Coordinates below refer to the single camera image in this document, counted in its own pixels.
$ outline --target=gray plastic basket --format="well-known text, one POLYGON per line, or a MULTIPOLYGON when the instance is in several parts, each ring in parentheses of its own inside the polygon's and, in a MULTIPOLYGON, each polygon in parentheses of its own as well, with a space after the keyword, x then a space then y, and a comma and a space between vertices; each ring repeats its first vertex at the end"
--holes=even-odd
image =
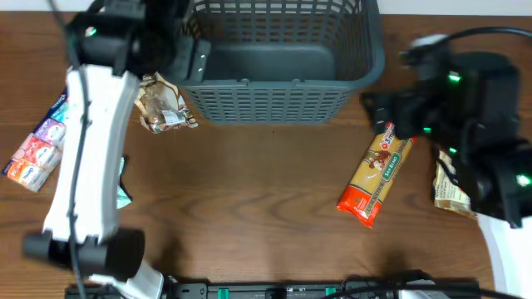
POLYGON ((195 0, 189 30, 212 48, 176 83, 217 123, 327 122, 384 68, 377 0, 195 0))

